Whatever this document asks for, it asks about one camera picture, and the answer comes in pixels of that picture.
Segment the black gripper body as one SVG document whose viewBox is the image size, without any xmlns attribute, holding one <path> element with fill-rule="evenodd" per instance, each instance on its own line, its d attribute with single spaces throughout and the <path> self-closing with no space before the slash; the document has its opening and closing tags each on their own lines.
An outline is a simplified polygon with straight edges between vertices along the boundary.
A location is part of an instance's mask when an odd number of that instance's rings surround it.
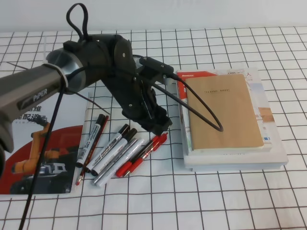
<svg viewBox="0 0 307 230">
<path fill-rule="evenodd" d="M 157 104 L 155 91 L 147 79 L 117 70 L 101 80 L 122 108 L 122 114 L 146 131 L 159 136 L 172 125 L 167 111 Z"/>
</svg>

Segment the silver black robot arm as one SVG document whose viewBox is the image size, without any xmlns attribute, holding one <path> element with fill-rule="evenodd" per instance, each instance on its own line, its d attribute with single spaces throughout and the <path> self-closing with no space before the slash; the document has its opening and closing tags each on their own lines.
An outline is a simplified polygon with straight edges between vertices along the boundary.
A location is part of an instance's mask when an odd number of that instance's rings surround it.
<svg viewBox="0 0 307 230">
<path fill-rule="evenodd" d="M 44 63 L 0 80 L 0 165 L 14 148 L 12 122 L 52 95 L 75 94 L 101 81 L 122 108 L 122 114 L 148 132 L 160 135 L 172 121 L 157 104 L 154 85 L 174 69 L 132 52 L 118 34 L 82 36 L 50 52 Z"/>
</svg>

